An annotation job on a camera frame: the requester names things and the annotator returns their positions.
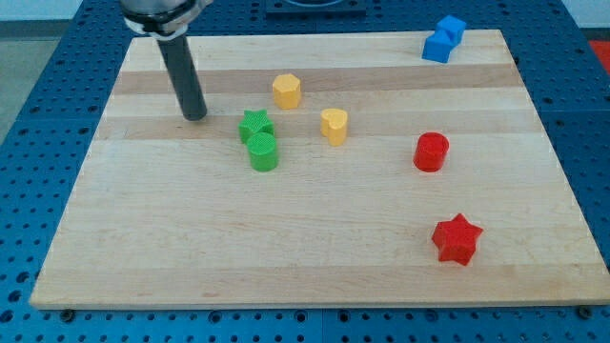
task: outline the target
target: blue cube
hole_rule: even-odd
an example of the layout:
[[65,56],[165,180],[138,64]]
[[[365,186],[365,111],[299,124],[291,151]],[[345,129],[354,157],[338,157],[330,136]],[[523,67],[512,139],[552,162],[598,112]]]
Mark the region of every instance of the blue cube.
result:
[[447,63],[449,54],[454,48],[449,35],[444,30],[436,31],[430,37],[426,38],[426,43],[423,46],[423,54],[421,58]]
[[461,43],[461,36],[466,30],[466,23],[453,15],[447,15],[437,24],[437,31],[440,30],[446,31],[452,44],[457,46]]

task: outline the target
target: blue table surface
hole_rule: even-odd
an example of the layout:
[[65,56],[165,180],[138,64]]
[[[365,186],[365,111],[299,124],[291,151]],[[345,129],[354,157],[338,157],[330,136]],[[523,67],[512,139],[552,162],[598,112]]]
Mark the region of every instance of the blue table surface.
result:
[[[610,82],[560,0],[360,0],[366,15],[274,18],[261,1],[218,0],[190,34],[433,30],[446,14],[469,29],[500,29],[609,264]],[[117,0],[85,0],[0,148],[0,342],[610,341],[610,306],[83,311],[70,322],[32,308],[36,276],[132,38]]]

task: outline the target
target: red star block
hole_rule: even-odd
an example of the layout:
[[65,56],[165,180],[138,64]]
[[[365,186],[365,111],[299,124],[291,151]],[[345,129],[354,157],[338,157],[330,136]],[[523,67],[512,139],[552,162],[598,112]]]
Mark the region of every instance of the red star block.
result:
[[451,221],[439,222],[432,241],[438,247],[438,261],[456,261],[466,266],[477,250],[483,229],[466,220],[462,213]]

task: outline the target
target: yellow block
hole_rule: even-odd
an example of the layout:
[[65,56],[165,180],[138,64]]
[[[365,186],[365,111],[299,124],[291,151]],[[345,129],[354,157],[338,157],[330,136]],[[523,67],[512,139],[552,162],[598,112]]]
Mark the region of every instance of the yellow block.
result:
[[326,109],[320,115],[322,121],[320,131],[328,137],[330,145],[336,147],[347,138],[347,112],[340,109]]
[[292,74],[282,74],[274,80],[274,101],[283,109],[296,109],[301,102],[301,80]]

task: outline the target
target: green block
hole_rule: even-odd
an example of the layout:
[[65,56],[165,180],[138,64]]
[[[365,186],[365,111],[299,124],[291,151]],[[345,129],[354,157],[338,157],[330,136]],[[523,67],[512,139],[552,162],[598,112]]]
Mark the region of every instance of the green block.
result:
[[277,167],[277,144],[275,137],[266,132],[254,134],[247,143],[250,164],[259,172],[268,172]]
[[244,111],[244,119],[238,127],[241,143],[244,144],[256,133],[274,135],[274,122],[267,117],[267,110]]

